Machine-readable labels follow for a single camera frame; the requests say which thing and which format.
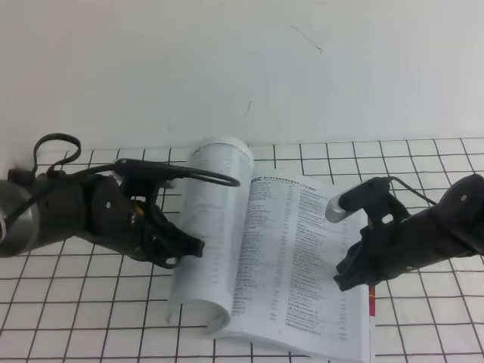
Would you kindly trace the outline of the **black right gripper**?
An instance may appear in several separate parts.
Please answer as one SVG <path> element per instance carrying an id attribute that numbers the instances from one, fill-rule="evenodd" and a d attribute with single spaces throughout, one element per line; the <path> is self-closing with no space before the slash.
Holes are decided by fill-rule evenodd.
<path id="1" fill-rule="evenodd" d="M 351 246 L 337 265 L 333 280 L 340 291 L 379 284 L 420 268 L 418 235 L 420 219 L 410 217 L 379 228 L 361 230 L 361 240 Z"/>

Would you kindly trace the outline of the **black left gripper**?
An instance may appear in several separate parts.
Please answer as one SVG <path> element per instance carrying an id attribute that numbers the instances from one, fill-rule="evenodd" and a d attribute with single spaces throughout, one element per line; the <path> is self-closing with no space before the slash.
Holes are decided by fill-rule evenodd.
<path id="1" fill-rule="evenodd" d="M 203 255 L 205 243 L 186 234 L 170 222 L 158 206 L 152 217 L 171 254 L 149 253 L 149 202 L 158 194 L 160 184 L 142 178 L 92 175 L 81 183 L 84 216 L 75 235 L 94 245 L 120 253 L 137 261 L 151 261 L 161 268 L 176 268 L 180 258 Z"/>

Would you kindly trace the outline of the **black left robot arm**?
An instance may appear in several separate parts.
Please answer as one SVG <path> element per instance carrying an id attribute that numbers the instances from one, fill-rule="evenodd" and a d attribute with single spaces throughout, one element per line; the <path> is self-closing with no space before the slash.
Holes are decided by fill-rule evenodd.
<path id="1" fill-rule="evenodd" d="M 22 203 L 66 177 L 63 171 L 34 176 L 13 169 L 1 182 L 3 258 L 71 237 L 167 269 L 185 256 L 202 256 L 203 241 L 176 227 L 158 207 L 164 183 L 146 178 L 90 175 L 42 197 L 16 221 L 7 222 Z"/>

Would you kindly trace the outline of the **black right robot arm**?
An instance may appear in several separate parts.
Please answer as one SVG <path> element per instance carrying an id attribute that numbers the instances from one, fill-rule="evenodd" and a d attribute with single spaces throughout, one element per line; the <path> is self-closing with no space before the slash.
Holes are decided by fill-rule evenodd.
<path id="1" fill-rule="evenodd" d="M 327 203 L 325 217 L 339 223 L 364 210 L 370 224 L 337 265 L 342 291 L 382 281 L 451 258 L 483 253 L 483 177 L 455 182 L 437 203 L 414 215 L 390 192 L 392 176 L 363 181 Z"/>

